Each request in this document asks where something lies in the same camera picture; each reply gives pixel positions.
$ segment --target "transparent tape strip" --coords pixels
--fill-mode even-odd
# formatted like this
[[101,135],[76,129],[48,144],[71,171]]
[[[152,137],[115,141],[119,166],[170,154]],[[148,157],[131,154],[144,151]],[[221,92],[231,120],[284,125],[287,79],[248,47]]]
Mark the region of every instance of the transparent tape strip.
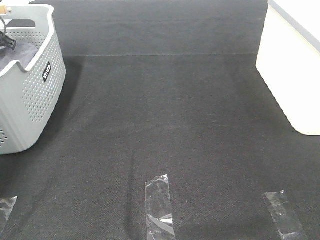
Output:
[[167,175],[145,183],[147,240],[175,240]]
[[14,208],[18,197],[0,198],[0,236],[3,233],[12,209]]
[[266,192],[262,196],[282,240],[308,240],[285,191]]

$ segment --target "white box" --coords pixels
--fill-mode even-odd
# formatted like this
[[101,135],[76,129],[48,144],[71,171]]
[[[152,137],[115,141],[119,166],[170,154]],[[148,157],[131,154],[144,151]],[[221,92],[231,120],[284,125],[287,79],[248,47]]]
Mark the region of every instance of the white box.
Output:
[[320,1],[268,3],[256,68],[293,128],[320,135]]

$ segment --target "black cable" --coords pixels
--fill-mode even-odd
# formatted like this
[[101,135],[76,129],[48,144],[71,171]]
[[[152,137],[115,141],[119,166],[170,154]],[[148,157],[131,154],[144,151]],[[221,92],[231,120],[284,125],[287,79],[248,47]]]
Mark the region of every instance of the black cable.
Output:
[[2,18],[1,15],[0,15],[0,20],[3,22],[3,26],[4,26],[3,34],[7,35],[7,24],[6,24],[5,20]]
[[2,21],[4,26],[4,31],[0,31],[0,46],[8,47],[14,50],[16,48],[17,41],[7,36],[7,24],[1,15],[0,20]]

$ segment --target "basket rim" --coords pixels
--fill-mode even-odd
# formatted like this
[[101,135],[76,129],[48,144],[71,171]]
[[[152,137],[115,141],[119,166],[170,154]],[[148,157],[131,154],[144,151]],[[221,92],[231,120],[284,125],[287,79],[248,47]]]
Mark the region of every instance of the basket rim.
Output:
[[47,22],[48,22],[48,26],[49,26],[49,32],[48,32],[48,35],[46,36],[42,46],[37,51],[36,55],[33,57],[31,62],[26,66],[26,68],[24,68],[22,66],[22,64],[20,63],[19,60],[13,60],[2,71],[0,71],[0,78],[5,76],[9,71],[12,71],[13,69],[19,69],[23,73],[30,72],[34,68],[34,66],[36,65],[36,63],[38,62],[38,60],[40,59],[40,57],[44,53],[44,51],[46,50],[47,46],[49,45],[49,43],[55,33],[54,20],[53,20],[53,13],[54,13],[55,9],[53,6],[48,5],[48,4],[30,4],[30,5],[23,5],[23,6],[12,6],[11,7],[12,11],[14,11],[14,9],[16,7],[25,7],[25,8],[43,7],[43,8],[47,8],[48,9]]

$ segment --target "floor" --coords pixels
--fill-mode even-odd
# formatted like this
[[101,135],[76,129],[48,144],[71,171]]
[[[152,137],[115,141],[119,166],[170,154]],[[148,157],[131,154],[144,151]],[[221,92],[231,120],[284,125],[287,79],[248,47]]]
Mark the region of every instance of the floor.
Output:
[[168,174],[177,240],[280,239],[285,190],[320,236],[319,137],[293,130],[255,68],[266,0],[43,1],[67,75],[37,144],[0,157],[18,196],[2,240],[145,240]]

